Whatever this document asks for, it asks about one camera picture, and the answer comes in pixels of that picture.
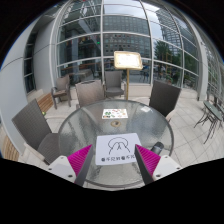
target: wooden sign board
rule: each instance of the wooden sign board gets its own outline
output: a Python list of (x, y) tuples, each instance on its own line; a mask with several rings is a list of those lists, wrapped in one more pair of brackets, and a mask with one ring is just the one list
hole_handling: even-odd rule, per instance
[(116, 69), (142, 70), (141, 55), (136, 52), (115, 51), (114, 67)]

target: round glass table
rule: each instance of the round glass table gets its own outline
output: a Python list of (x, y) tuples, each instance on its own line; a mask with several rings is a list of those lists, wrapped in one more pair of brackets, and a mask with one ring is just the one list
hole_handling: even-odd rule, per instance
[[(128, 118), (102, 119), (104, 109), (126, 109)], [(141, 145), (149, 150), (162, 142), (164, 149), (160, 155), (172, 153), (173, 131), (165, 117), (145, 104), (130, 100), (104, 100), (74, 111), (60, 127), (59, 147), (62, 155), (69, 156), (92, 144), (94, 155), (86, 182), (108, 188), (130, 187), (143, 183), (137, 162), (105, 166), (95, 163), (97, 136), (127, 133), (137, 133)]]

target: white paper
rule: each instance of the white paper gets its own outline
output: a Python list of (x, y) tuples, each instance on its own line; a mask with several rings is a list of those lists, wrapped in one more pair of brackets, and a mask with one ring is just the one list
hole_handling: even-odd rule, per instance
[(104, 109), (102, 119), (128, 118), (126, 109)]
[(144, 112), (152, 111), (149, 107), (142, 107), (141, 110)]
[(141, 145), (136, 133), (98, 136), (96, 141), (96, 165), (136, 162), (135, 144)]
[(132, 54), (119, 54), (117, 55), (118, 63), (122, 66), (133, 66), (133, 67), (139, 67), (139, 56), (138, 55), (132, 55)]

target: chair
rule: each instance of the chair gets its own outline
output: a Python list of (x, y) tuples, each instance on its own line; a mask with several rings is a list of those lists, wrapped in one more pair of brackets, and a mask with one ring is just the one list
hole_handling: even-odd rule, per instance
[(105, 99), (101, 80), (80, 82), (75, 87), (79, 101), (79, 105), (76, 105), (77, 109)]
[(126, 95), (126, 82), (124, 82), (124, 90), (121, 89), (122, 71), (105, 72), (105, 95), (106, 97), (114, 97)]
[(51, 97), (54, 102), (54, 108), (57, 109), (57, 104), (55, 102), (55, 98), (59, 98), (61, 96), (68, 96), (68, 105), (71, 107), (71, 94), (70, 94), (70, 78), (69, 75), (64, 77), (60, 77), (56, 81), (56, 87), (51, 88)]
[(59, 135), (52, 133), (36, 99), (28, 103), (12, 118), (15, 127), (36, 154), (41, 154), (48, 164), (60, 156)]
[(168, 121), (175, 114), (181, 88), (154, 81), (149, 106), (158, 110)]

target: pink object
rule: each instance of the pink object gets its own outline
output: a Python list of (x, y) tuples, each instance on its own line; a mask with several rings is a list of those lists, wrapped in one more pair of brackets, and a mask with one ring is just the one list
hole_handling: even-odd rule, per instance
[(142, 160), (143, 160), (147, 170), (149, 171), (150, 175), (152, 176), (161, 157), (159, 155), (155, 154), (154, 152), (152, 152), (146, 148), (143, 148), (140, 145), (136, 144), (136, 147), (137, 147), (139, 153), (141, 154)]
[(67, 157), (76, 176), (78, 176), (91, 146), (92, 145), (88, 145), (85, 148), (79, 149), (77, 152)]

